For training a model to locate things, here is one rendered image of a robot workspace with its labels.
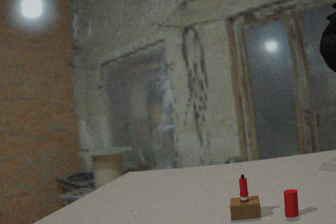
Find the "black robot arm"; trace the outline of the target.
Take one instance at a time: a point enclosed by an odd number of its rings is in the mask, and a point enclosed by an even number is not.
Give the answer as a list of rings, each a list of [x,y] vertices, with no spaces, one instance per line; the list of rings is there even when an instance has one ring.
[[[336,72],[336,12],[322,34],[320,53],[327,66]]]

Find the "tan wooden block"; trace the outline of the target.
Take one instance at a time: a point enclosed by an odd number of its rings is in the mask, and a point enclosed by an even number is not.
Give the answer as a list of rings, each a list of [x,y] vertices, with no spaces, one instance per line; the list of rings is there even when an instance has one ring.
[[[241,202],[241,197],[230,199],[231,220],[261,218],[260,202],[257,196],[248,196],[248,201]]]

